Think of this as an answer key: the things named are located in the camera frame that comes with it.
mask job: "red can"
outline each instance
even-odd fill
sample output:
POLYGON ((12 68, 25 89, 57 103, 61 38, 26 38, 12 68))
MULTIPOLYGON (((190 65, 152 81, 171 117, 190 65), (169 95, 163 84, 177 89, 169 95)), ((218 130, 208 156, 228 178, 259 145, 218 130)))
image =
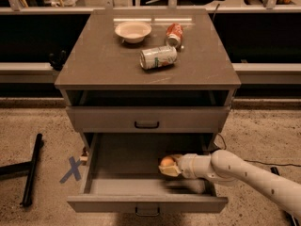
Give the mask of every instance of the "red can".
POLYGON ((179 48, 182 44, 182 26, 180 24, 172 24, 166 32, 166 45, 179 48))

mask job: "speckled floor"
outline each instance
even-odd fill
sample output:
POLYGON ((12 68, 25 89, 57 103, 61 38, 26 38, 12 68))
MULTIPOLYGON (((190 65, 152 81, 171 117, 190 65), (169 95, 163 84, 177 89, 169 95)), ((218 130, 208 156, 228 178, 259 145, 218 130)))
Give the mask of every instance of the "speckled floor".
MULTIPOLYGON (((235 101, 221 133, 228 150, 243 159, 277 164, 301 164, 301 101, 235 101)), ((229 198, 220 214, 175 214, 140 218, 131 214, 77 214, 66 203, 81 181, 59 180, 77 159, 83 143, 74 132, 61 99, 0 100, 0 167, 31 158, 36 134, 44 146, 34 186, 33 204, 19 206, 25 177, 0 178, 0 225, 289 225, 283 212, 250 186, 215 186, 218 196, 229 198)), ((216 143, 222 146, 220 138, 216 143)), ((254 164, 265 170, 271 166, 254 164)), ((278 167, 280 174, 301 184, 297 167, 278 167)))

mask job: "drawer handle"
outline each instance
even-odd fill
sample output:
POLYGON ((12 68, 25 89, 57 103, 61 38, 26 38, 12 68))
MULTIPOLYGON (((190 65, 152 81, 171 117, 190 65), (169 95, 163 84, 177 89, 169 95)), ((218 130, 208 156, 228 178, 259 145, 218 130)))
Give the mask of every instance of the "drawer handle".
POLYGON ((137 129, 157 129, 160 126, 160 122, 157 121, 155 124, 151 124, 149 122, 137 122, 135 121, 135 128, 137 129))
POLYGON ((139 216, 139 217, 157 217, 157 216, 160 215, 160 207, 158 207, 157 213, 155 213, 155 214, 139 214, 139 213, 138 213, 138 208, 136 207, 136 208, 135 208, 135 214, 136 214, 137 216, 139 216))

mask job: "cabinet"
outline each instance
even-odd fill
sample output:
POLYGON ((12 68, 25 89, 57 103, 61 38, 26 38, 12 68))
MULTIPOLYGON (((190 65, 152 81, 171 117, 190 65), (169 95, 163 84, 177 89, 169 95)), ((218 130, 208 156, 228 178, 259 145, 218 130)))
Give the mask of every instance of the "cabinet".
POLYGON ((204 180, 167 178, 158 171, 171 153, 208 153, 224 126, 240 81, 203 9, 95 10, 55 85, 74 129, 89 149, 77 212, 218 213, 228 199, 204 180), (122 21, 152 31, 127 44, 114 33, 122 21), (174 65, 144 71, 142 49, 165 45, 172 23, 183 26, 174 65))

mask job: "blue tape x mark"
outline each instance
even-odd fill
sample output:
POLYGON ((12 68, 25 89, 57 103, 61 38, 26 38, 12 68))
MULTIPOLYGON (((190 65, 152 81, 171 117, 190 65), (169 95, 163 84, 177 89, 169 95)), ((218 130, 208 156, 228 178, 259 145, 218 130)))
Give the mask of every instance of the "blue tape x mark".
POLYGON ((76 181, 81 180, 81 174, 79 173, 79 170, 78 170, 78 167, 81 165, 81 161, 78 159, 78 161, 75 162, 75 159, 72 156, 69 158, 69 162, 71 164, 71 169, 59 181, 59 183, 61 183, 61 184, 64 184, 72 175, 74 175, 76 181))

